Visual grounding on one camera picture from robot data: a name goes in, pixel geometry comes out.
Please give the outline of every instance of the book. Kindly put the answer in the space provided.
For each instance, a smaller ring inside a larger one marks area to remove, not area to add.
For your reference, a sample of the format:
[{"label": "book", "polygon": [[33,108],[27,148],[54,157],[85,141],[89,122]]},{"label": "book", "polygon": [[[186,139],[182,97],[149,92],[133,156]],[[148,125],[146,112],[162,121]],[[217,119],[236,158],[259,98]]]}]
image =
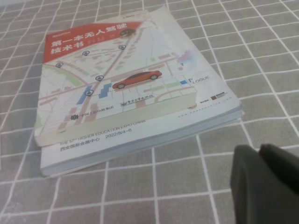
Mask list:
[{"label": "book", "polygon": [[[155,66],[159,66],[159,71],[165,68],[173,72],[176,82],[165,84],[165,87],[173,88],[171,93],[184,88],[194,88],[195,104],[181,111],[127,123],[43,147],[41,171],[44,175],[56,176],[86,168],[195,135],[234,122],[241,117],[239,99],[221,80],[166,8],[162,7],[150,13],[147,11],[131,13],[99,22],[122,24],[135,21],[143,21],[139,28],[143,31],[139,30],[141,34],[136,32],[139,40],[146,38],[146,46],[138,46],[136,43],[136,50],[144,49],[147,54],[146,48],[155,42],[161,42],[166,46],[157,45],[156,49],[152,48],[153,51],[160,51],[160,48],[171,49],[169,55],[165,55],[163,61]],[[147,32],[151,25],[159,31],[157,37]],[[176,59],[165,62],[172,57]],[[148,60],[147,63],[155,63],[158,60],[157,57],[140,56],[140,58]]]},{"label": "book", "polygon": [[47,35],[35,126],[38,145],[194,105],[197,91],[185,70],[194,73],[195,67],[180,59],[193,56],[172,48],[164,36],[149,13],[134,21],[100,21]]}]

